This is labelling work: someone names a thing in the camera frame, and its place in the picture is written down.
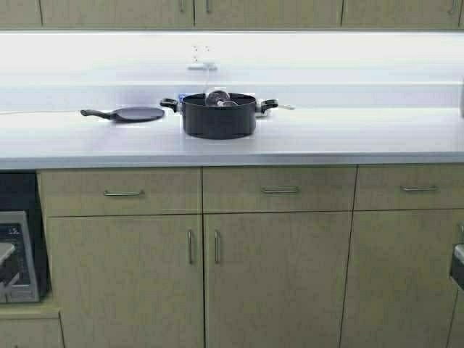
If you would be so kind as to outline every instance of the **black pot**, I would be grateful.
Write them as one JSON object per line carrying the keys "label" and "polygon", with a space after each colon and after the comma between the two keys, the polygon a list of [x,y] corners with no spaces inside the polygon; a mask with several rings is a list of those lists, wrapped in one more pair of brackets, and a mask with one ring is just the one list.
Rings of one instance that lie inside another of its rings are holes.
{"label": "black pot", "polygon": [[230,94],[237,106],[207,106],[204,94],[194,94],[183,98],[180,110],[178,101],[163,99],[159,104],[169,107],[174,112],[182,111],[183,129],[190,136],[206,139],[234,139],[253,134],[256,128],[256,112],[277,107],[274,99],[257,104],[253,96]]}

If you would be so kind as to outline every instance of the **white wall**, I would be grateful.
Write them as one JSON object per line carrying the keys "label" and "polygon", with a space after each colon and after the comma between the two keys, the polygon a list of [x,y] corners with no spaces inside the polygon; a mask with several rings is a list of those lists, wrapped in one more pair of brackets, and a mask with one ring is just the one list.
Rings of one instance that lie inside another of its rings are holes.
{"label": "white wall", "polygon": [[0,110],[156,104],[211,86],[306,107],[457,107],[460,33],[0,33]]}

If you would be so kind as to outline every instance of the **pot handle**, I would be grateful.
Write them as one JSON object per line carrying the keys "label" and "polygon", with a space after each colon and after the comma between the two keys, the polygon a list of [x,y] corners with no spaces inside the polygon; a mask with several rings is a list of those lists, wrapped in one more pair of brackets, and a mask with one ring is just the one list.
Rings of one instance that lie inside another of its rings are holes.
{"label": "pot handle", "polygon": [[272,109],[274,107],[278,107],[277,99],[268,99],[261,103],[261,113],[265,113],[266,110]]}
{"label": "pot handle", "polygon": [[169,99],[169,98],[164,98],[159,102],[159,105],[161,107],[169,107],[172,109],[174,112],[178,111],[179,108],[179,102],[175,99]]}

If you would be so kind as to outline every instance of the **white countertop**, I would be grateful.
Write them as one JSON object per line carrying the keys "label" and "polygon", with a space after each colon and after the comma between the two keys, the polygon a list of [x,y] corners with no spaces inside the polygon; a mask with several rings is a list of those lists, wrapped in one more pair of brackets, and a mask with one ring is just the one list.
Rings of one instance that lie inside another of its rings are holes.
{"label": "white countertop", "polygon": [[0,113],[0,170],[464,162],[457,108],[277,109],[253,136],[193,138],[181,116],[117,124],[78,112]]}

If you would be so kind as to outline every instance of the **pan handle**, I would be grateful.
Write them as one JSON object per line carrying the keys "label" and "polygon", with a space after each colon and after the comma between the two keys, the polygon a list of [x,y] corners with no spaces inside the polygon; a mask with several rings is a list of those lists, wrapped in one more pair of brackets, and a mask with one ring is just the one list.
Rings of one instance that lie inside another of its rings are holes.
{"label": "pan handle", "polygon": [[174,112],[177,112],[179,110],[179,102],[175,99],[164,98],[161,100],[159,105],[162,107],[169,107]]}
{"label": "pan handle", "polygon": [[261,113],[265,113],[267,110],[278,107],[277,99],[268,99],[261,103]]}
{"label": "pan handle", "polygon": [[113,114],[111,113],[106,113],[106,112],[101,112],[97,110],[81,110],[80,114],[82,116],[98,116],[101,118],[104,118],[106,120],[111,120]]}

